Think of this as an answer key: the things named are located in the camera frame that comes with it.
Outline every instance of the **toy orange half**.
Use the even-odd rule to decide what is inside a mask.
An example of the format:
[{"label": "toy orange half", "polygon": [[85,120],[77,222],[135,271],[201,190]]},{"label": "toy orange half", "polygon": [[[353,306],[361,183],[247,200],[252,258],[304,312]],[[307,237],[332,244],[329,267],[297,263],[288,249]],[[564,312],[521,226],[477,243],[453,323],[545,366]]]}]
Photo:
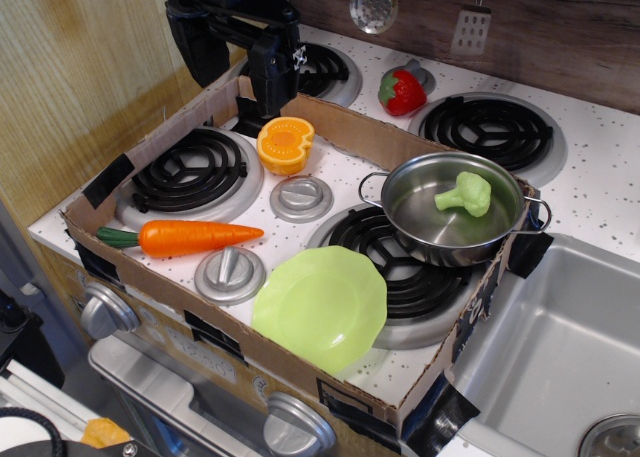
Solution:
[{"label": "toy orange half", "polygon": [[277,117],[258,134],[260,162],[274,174],[292,175],[307,165],[316,130],[298,117]]}]

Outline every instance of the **toy broccoli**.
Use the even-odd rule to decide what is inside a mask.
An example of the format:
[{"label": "toy broccoli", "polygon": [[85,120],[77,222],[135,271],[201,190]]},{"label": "toy broccoli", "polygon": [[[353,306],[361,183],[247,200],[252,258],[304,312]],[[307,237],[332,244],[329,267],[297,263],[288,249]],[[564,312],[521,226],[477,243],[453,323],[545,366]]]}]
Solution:
[{"label": "toy broccoli", "polygon": [[438,210],[464,207],[474,217],[482,217],[491,203],[491,184],[472,172],[460,172],[456,188],[435,196]]}]

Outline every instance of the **green plate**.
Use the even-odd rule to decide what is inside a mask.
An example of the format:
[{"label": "green plate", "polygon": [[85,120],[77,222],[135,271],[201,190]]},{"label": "green plate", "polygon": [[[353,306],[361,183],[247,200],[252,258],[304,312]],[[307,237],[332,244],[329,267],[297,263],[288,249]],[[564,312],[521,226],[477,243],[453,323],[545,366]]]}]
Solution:
[{"label": "green plate", "polygon": [[366,354],[387,319],[387,285],[368,257],[308,249],[278,266],[256,297],[252,327],[334,374]]}]

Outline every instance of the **toy carrot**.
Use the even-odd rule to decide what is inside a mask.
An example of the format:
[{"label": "toy carrot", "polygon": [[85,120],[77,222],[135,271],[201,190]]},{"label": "toy carrot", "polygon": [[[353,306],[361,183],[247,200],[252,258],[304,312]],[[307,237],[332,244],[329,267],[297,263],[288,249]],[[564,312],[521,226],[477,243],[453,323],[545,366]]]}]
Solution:
[{"label": "toy carrot", "polygon": [[140,246],[150,257],[177,257],[262,237],[264,231],[243,225],[188,220],[152,220],[139,233],[100,227],[96,236],[118,249]]}]

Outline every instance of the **wooden wall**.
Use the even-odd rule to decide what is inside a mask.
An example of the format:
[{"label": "wooden wall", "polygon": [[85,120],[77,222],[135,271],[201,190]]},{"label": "wooden wall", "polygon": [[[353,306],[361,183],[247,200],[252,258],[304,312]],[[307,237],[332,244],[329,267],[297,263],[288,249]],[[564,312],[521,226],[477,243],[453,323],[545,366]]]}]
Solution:
[{"label": "wooden wall", "polygon": [[640,114],[640,0],[484,0],[485,52],[463,58],[451,40],[460,6],[474,0],[398,0],[380,35],[353,24],[349,0],[291,1],[314,27]]},{"label": "wooden wall", "polygon": [[63,303],[28,226],[200,92],[164,1],[0,0],[0,199]]}]

